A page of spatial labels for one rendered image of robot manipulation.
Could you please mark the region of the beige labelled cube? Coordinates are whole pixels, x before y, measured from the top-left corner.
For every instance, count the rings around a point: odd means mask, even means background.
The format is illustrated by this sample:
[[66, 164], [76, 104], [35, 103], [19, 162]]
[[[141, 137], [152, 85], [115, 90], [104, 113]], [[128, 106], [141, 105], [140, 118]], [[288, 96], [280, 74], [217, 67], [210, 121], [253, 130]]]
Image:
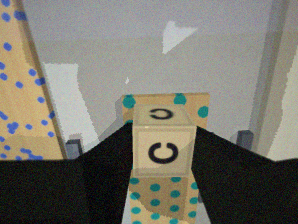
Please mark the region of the beige labelled cube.
[[133, 178], [190, 177], [197, 126], [183, 104], [134, 104]]

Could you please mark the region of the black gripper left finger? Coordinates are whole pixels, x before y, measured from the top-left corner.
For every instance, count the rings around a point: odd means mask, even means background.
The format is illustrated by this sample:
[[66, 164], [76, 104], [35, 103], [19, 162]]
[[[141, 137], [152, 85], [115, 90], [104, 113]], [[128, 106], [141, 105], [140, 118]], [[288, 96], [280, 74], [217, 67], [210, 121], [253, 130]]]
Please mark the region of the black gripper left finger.
[[75, 159], [0, 160], [0, 220], [122, 224], [133, 123]]

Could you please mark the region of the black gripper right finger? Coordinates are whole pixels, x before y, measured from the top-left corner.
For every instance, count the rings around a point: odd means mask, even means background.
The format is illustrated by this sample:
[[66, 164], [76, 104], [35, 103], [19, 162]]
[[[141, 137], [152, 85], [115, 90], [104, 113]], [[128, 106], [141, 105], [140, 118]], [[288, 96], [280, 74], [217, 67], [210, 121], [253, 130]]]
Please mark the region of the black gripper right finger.
[[191, 170], [210, 224], [298, 217], [298, 158], [274, 161], [197, 126]]

